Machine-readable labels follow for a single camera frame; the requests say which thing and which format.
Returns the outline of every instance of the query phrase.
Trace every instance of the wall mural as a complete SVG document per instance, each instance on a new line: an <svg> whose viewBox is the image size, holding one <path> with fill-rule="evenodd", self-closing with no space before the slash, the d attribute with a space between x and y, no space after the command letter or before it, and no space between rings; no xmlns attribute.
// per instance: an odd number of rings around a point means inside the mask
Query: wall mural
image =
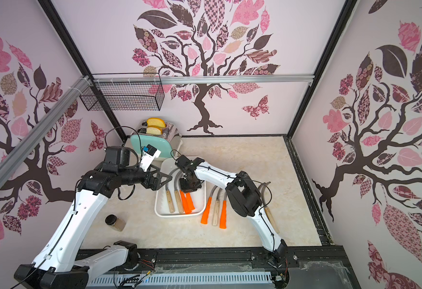
<svg viewBox="0 0 422 289"><path fill-rule="evenodd" d="M270 15L266 9L258 12L262 9L264 0L256 0L254 3L253 0L225 1L229 3L226 4L224 0L143 0L157 9L144 12L134 26L135 35L147 52L135 49L132 59L145 67L144 76L150 76L148 73L152 72L159 72L162 76L274 73L278 65L268 62L277 50L264 50L272 36L264 35L269 27ZM228 12L226 5L231 5ZM201 6L204 12L198 13ZM229 13L233 16L230 21L224 23L224 17ZM144 27L145 21L155 28L148 30L137 27ZM229 28L234 23L234 28L229 33ZM173 27L177 31L171 33L169 29ZM153 60L159 63L158 70L157 67L149 65ZM256 83L212 83L163 85L163 88L166 93L171 93L172 99L178 97L182 101L192 100L200 111L201 120L188 131L203 128L205 133L213 135L208 128L219 128L222 125L215 124L210 119L204 97L222 98L223 94L227 94L237 99L238 93L249 93L260 86ZM157 86L153 86L151 91L155 92L156 89ZM263 97L258 106L247 105L242 109L255 119L260 114L268 113L267 96Z"/></svg>
<svg viewBox="0 0 422 289"><path fill-rule="evenodd" d="M326 203L334 221L332 198L345 174L355 175L351 186L359 187L360 196L373 194L370 215L374 222L382 220L391 236L422 263L422 230L415 226L422 228L422 191L407 187L422 184L422 29L415 23L400 23L398 36L400 47L377 48L382 52L380 65L367 55L355 81L351 74L341 79L340 96L323 117L333 133L328 142L337 160L335 175L328 187L312 181L322 194L322 210ZM402 48L412 52L411 58ZM374 113L370 106L377 106ZM377 282L383 277L386 288L419 288L402 275L388 273L371 243L369 249L370 273Z"/></svg>
<svg viewBox="0 0 422 289"><path fill-rule="evenodd" d="M34 65L33 69L31 60L22 50L11 44L8 48L4 48L0 38L0 73L3 73L0 79L0 162L29 134L42 115L50 111L46 104L57 102L63 94L60 78L48 84L42 67L35 68ZM15 67L8 66L11 54L7 50L17 59ZM44 195L48 202L73 201L74 190L52 186L50 175L59 176L59 170L64 170L66 163L59 156L78 149L72 144L80 133L82 120L75 118L77 111L78 101L75 100L24 160L27 170L20 175L12 175L1 188L11 190L11 193L0 197L3 204L0 209L0 239L4 237L3 227L21 235L22 222L38 215ZM88 150L103 148L103 130L92 122L92 132L95 139Z"/></svg>

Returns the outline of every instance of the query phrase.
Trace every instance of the white tray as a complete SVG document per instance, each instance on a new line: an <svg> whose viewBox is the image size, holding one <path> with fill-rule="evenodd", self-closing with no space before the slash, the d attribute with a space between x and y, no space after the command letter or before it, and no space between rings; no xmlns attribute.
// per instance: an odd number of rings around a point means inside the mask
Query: white tray
<svg viewBox="0 0 422 289"><path fill-rule="evenodd" d="M177 168L175 162L176 161L173 158L165 159L161 165L161 172L166 174L172 172L172 170ZM206 208L206 182L203 182L201 185L202 187L197 191L189 193L193 200L193 206L195 207L195 210L191 211L190 214L179 214L179 210L177 209L176 197L174 195L173 185L177 173L180 173L180 170L177 170L175 173L173 173L173 179L168 183L169 191L171 192L171 197L173 198L175 210L174 213L171 213L169 211L169 205L167 203L166 198L166 186L163 186L161 189L156 191L156 199L154 201L154 212L157 216L162 218L190 217L200 215L202 212L204 212L204 209Z"/></svg>

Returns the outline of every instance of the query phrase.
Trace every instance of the bread slice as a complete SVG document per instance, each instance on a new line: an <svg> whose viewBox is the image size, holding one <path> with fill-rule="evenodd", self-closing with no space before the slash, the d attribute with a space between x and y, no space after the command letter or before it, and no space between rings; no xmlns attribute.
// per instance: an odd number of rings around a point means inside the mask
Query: bread slice
<svg viewBox="0 0 422 289"><path fill-rule="evenodd" d="M162 120L161 118L149 118L147 119L147 125L148 126L157 126L159 128L165 128L166 124L164 123L164 120Z"/></svg>
<svg viewBox="0 0 422 289"><path fill-rule="evenodd" d="M163 134L163 130L157 126L150 125L147 127L147 134L161 136Z"/></svg>

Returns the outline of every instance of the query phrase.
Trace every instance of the wooden handle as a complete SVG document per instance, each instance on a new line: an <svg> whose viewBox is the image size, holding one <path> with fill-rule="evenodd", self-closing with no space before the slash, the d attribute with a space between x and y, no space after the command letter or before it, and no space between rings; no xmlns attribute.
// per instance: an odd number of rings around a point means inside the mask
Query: wooden handle
<svg viewBox="0 0 422 289"><path fill-rule="evenodd" d="M166 198L167 198L167 204L169 205L169 212L174 213L174 204L173 204L173 197L171 196L171 192L169 190L166 190Z"/></svg>
<svg viewBox="0 0 422 289"><path fill-rule="evenodd" d="M180 199L182 200L182 206L184 206L184 211L186 214L190 214L191 210L188 207L187 199L185 198L184 192L180 191Z"/></svg>
<svg viewBox="0 0 422 289"><path fill-rule="evenodd" d="M275 230L275 232L280 233L280 230L278 229L278 226L275 223L275 219L273 218L269 207L265 207L264 210L266 211L267 218L269 219L269 222L272 224L272 227Z"/></svg>
<svg viewBox="0 0 422 289"><path fill-rule="evenodd" d="M201 216L201 223L206 225L208 223L209 217L209 209L211 209L211 200L212 198L208 198L208 203L206 203L206 209L204 209L203 215Z"/></svg>
<svg viewBox="0 0 422 289"><path fill-rule="evenodd" d="M195 206L193 205L193 201L191 199L190 193L186 193L185 198L187 199L187 205L190 211L195 210Z"/></svg>
<svg viewBox="0 0 422 289"><path fill-rule="evenodd" d="M179 214L183 214L184 213L184 206L182 205L182 200L180 199L180 195L179 195L178 190L174 191L174 196L176 197L177 209L179 210Z"/></svg>
<svg viewBox="0 0 422 289"><path fill-rule="evenodd" d="M226 229L226 221L227 221L227 201L224 200L222 203L222 213L221 213L221 222L219 223L219 228Z"/></svg>
<svg viewBox="0 0 422 289"><path fill-rule="evenodd" d="M218 221L219 221L219 200L216 200L214 204L214 216L212 217L212 225L217 226Z"/></svg>

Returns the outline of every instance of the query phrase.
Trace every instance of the orange handle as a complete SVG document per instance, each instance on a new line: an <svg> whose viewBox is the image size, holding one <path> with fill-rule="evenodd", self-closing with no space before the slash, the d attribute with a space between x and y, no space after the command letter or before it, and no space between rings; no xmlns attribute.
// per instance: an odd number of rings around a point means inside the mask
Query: orange handle
<svg viewBox="0 0 422 289"><path fill-rule="evenodd" d="M193 205L193 201L192 201L192 199L191 199L190 193L186 193L186 194L185 194L185 198L187 199L187 205L188 205L188 208L189 208L191 211L195 210L195 206Z"/></svg>
<svg viewBox="0 0 422 289"><path fill-rule="evenodd" d="M182 199L182 206L184 206L185 214L190 214L191 210L188 207L187 199L185 198L185 194L182 190L180 191L180 198Z"/></svg>
<svg viewBox="0 0 422 289"><path fill-rule="evenodd" d="M226 219L227 219L227 201L224 201L222 204L222 213L221 213L221 222L219 224L219 228L226 229Z"/></svg>
<svg viewBox="0 0 422 289"><path fill-rule="evenodd" d="M201 223L206 225L208 223L209 210L211 209L211 197L208 198L208 203L206 203L206 209L204 209L203 215L201 216Z"/></svg>

